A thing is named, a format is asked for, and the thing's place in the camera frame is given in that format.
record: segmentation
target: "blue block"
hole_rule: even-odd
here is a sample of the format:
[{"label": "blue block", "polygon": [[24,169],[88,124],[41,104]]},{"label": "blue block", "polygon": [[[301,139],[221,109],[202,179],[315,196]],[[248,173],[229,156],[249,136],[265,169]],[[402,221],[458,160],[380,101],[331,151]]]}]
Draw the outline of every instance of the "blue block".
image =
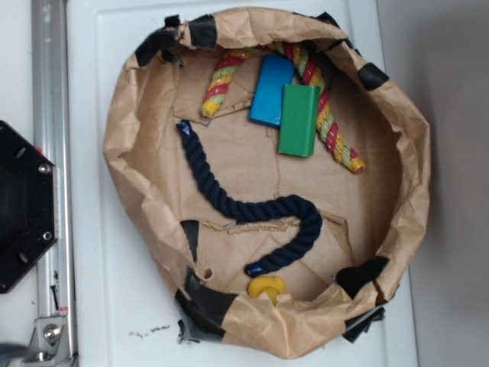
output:
[{"label": "blue block", "polygon": [[293,62],[272,55],[264,57],[250,110],[250,119],[258,124],[279,128],[282,119],[283,86],[292,82]]}]

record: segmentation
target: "green block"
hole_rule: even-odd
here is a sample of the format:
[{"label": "green block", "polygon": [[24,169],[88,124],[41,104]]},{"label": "green block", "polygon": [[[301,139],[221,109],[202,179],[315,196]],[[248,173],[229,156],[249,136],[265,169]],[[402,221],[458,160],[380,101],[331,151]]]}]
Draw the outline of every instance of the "green block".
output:
[{"label": "green block", "polygon": [[285,85],[279,153],[300,157],[313,155],[319,94],[318,86]]}]

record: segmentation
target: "black tape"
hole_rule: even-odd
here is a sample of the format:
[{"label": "black tape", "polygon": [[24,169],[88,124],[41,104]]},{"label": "black tape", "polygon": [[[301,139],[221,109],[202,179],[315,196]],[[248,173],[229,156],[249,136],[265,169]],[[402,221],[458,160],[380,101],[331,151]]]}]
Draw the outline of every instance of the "black tape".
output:
[{"label": "black tape", "polygon": [[364,313],[363,315],[347,320],[345,322],[348,331],[343,334],[343,337],[347,339],[347,341],[349,341],[350,343],[354,343],[362,333],[367,333],[368,329],[370,329],[370,325],[374,321],[382,321],[385,318],[385,309],[381,307],[370,315],[366,316],[367,314]]},{"label": "black tape", "polygon": [[138,65],[145,67],[153,59],[158,51],[165,48],[176,46],[176,29],[160,28],[153,32],[144,40],[144,42],[134,52],[138,59]]},{"label": "black tape", "polygon": [[340,26],[338,25],[338,22],[329,13],[327,13],[326,11],[324,13],[322,13],[321,15],[318,15],[316,17],[316,19],[318,21],[322,21],[323,23],[332,24],[335,27],[340,28]]},{"label": "black tape", "polygon": [[189,241],[193,261],[197,261],[197,246],[199,244],[199,222],[196,220],[184,220],[180,223],[185,231],[186,239]]},{"label": "black tape", "polygon": [[353,299],[364,285],[378,278],[388,262],[388,258],[374,256],[357,268],[340,270],[333,275],[333,279]]},{"label": "black tape", "polygon": [[215,49],[217,27],[212,15],[203,15],[189,22],[190,41],[192,46]]},{"label": "black tape", "polygon": [[389,76],[373,65],[373,63],[368,63],[362,67],[358,71],[358,78],[365,90],[368,91],[377,89],[389,80]]},{"label": "black tape", "polygon": [[180,290],[175,296],[185,324],[185,328],[180,327],[182,338],[220,342],[225,334],[222,321],[238,295],[207,288],[193,271],[187,275],[185,291],[190,299]]},{"label": "black tape", "polygon": [[348,40],[348,38],[346,38],[344,40],[337,40],[336,42],[333,42],[332,45],[328,47],[328,50],[331,50],[331,49],[339,46],[340,44],[342,44],[343,42],[346,42],[347,40]]},{"label": "black tape", "polygon": [[171,17],[165,18],[165,28],[176,28],[180,25],[180,16],[172,15]]},{"label": "black tape", "polygon": [[352,49],[354,49],[354,48],[355,48],[355,47],[353,46],[353,43],[351,42],[351,40],[350,40],[349,38],[347,38],[347,39],[345,40],[345,43],[348,45],[348,47],[350,47],[350,48],[352,48]]}]

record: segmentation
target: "multicolored rope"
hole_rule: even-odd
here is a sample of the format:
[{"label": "multicolored rope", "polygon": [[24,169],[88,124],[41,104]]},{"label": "multicolored rope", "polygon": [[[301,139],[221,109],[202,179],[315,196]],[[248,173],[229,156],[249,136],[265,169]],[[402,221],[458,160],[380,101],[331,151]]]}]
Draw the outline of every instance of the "multicolored rope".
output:
[{"label": "multicolored rope", "polygon": [[229,83],[239,66],[246,59],[253,56],[251,49],[228,50],[224,57],[215,66],[215,71],[211,78],[211,83],[207,88],[204,103],[200,107],[200,113],[204,117],[213,117],[224,102],[225,94],[228,92]]},{"label": "multicolored rope", "polygon": [[329,91],[325,87],[321,68],[316,59],[309,56],[309,51],[300,43],[275,42],[265,46],[270,50],[276,50],[279,54],[292,60],[302,81],[308,86],[318,86],[321,89],[319,96],[318,117],[316,130],[319,138],[326,144],[329,151],[333,153],[335,160],[347,167],[354,174],[364,170],[365,163],[359,158],[358,153],[350,147],[339,126],[331,113],[329,104]]},{"label": "multicolored rope", "polygon": [[[275,50],[287,59],[292,60],[304,84],[318,86],[321,89],[316,120],[319,138],[333,153],[337,162],[343,164],[354,174],[361,173],[365,168],[365,163],[339,131],[339,126],[331,113],[329,91],[325,87],[325,80],[322,78],[322,71],[317,65],[316,59],[309,56],[309,51],[301,43],[273,42],[259,48]],[[207,89],[204,103],[200,109],[203,116],[213,117],[219,110],[220,105],[224,102],[225,94],[228,92],[232,76],[238,67],[253,54],[254,49],[228,50],[225,52],[224,57],[215,67],[212,82]]]}]

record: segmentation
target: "rope end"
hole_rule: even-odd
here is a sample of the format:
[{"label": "rope end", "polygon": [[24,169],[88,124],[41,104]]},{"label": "rope end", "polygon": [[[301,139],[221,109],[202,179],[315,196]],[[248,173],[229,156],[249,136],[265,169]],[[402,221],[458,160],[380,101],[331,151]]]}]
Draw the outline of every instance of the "rope end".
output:
[{"label": "rope end", "polygon": [[192,126],[190,126],[190,121],[189,120],[182,120],[176,124],[176,127],[178,128],[178,131],[182,135],[190,135],[192,132]]},{"label": "rope end", "polygon": [[256,278],[258,275],[268,274],[269,271],[261,266],[260,261],[252,262],[244,267],[244,272],[250,278]]},{"label": "rope end", "polygon": [[365,163],[359,157],[353,158],[346,166],[354,174],[361,174],[365,169]]},{"label": "rope end", "polygon": [[213,117],[219,110],[220,105],[211,99],[206,99],[200,107],[200,114],[204,117]]}]

